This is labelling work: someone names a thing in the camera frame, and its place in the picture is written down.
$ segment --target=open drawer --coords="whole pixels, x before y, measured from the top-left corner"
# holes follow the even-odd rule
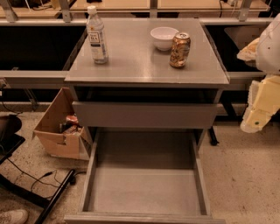
[[[192,132],[99,129],[67,223],[225,223],[210,214]]]

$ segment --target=white object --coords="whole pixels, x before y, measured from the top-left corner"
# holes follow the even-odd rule
[[[252,82],[241,129],[248,133],[262,130],[280,109],[280,14],[263,31],[256,46],[255,62],[267,76]]]
[[[95,63],[104,64],[109,58],[104,24],[98,17],[95,6],[88,6],[87,13],[87,36],[91,46],[92,57]]]
[[[251,43],[240,50],[237,54],[237,59],[244,61],[256,60],[256,47],[259,40],[259,38],[254,39]]]
[[[172,40],[178,30],[171,27],[157,27],[150,31],[154,46],[160,51],[168,51],[172,48]]]
[[[266,74],[280,74],[280,14],[263,31],[256,48],[255,63]]]
[[[0,223],[24,224],[28,219],[28,213],[24,209],[11,210],[0,213]]]

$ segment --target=water bottle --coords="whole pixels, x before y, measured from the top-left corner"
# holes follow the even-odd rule
[[[104,64],[108,61],[104,23],[98,17],[95,6],[88,6],[87,13],[87,36],[90,43],[92,57],[95,63]]]

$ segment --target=cardboard box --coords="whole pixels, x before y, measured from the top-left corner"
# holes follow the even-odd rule
[[[82,128],[80,134],[61,134],[60,123],[73,115],[73,97],[69,88],[62,88],[34,130],[34,134],[52,156],[89,160],[91,137]]]

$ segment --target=shoe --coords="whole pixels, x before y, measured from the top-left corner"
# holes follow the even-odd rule
[[[24,224],[27,219],[28,213],[23,209],[0,213],[0,224]]]

